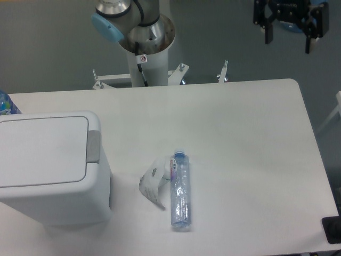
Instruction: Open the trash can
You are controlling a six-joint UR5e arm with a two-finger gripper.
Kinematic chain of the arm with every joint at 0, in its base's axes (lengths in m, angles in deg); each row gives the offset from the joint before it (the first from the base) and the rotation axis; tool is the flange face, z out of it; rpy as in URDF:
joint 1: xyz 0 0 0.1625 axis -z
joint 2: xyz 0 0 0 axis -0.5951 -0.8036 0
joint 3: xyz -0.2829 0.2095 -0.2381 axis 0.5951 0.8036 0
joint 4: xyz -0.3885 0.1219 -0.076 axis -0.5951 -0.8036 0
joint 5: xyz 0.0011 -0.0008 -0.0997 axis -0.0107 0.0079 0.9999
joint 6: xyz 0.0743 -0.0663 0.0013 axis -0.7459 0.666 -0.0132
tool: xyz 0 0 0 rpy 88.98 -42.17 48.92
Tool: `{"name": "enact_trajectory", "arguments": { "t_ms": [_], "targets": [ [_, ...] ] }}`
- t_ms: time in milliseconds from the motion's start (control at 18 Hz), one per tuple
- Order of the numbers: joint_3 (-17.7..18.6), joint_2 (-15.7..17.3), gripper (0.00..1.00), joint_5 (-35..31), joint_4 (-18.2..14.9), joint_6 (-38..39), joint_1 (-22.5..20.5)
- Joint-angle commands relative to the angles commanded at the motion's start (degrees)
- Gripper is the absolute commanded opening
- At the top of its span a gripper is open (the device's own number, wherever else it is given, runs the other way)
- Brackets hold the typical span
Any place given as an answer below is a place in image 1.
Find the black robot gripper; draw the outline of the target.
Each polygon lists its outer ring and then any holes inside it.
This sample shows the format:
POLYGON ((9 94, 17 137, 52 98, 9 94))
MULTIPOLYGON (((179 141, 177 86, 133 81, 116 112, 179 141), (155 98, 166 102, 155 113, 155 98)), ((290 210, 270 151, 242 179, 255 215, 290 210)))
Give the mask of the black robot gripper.
POLYGON ((272 22, 295 25, 306 35, 305 53, 310 54, 329 30, 328 1, 254 1, 253 23, 264 28, 265 44, 273 41, 272 22))

